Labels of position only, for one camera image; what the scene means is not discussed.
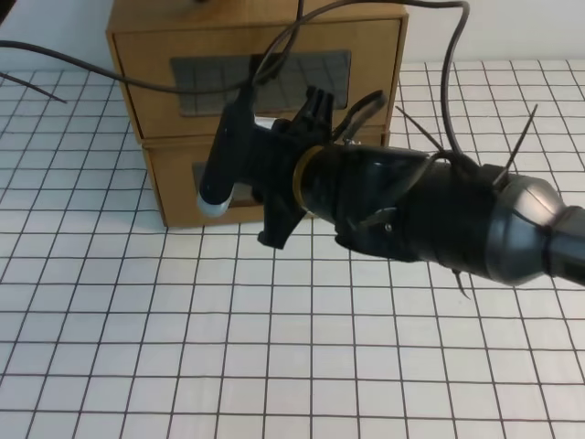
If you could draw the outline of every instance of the cardboard box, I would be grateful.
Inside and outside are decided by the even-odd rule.
[[[304,11],[329,3],[305,0]],[[107,35],[121,74],[216,89],[245,79],[250,64],[295,14],[295,0],[114,0]],[[367,121],[361,136],[382,145],[407,24],[400,5],[351,5],[317,17],[301,28],[279,77],[261,89],[256,113],[292,118],[306,87],[316,85],[335,95],[337,124],[359,99],[381,89],[389,97],[388,108]],[[221,111],[234,93],[177,96],[125,85],[122,92],[166,225],[261,219],[261,209],[254,206],[234,206],[214,220],[202,217],[195,206],[189,160],[205,161]]]
[[[365,145],[385,145],[383,126],[362,129],[356,140]],[[148,167],[163,222],[170,227],[194,227],[208,224],[262,221],[262,206],[256,205],[250,189],[237,187],[228,212],[210,218],[197,208],[197,182],[191,164],[202,167],[209,155],[213,136],[151,142],[144,144],[144,159]]]

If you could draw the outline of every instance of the white grid surface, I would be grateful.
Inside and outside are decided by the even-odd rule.
[[[442,131],[440,65],[398,103]],[[306,220],[167,230],[122,95],[78,71],[0,87],[0,436],[7,439],[585,437],[585,294],[350,254]],[[463,149],[585,206],[585,61],[458,63]],[[401,117],[395,146],[431,150]]]

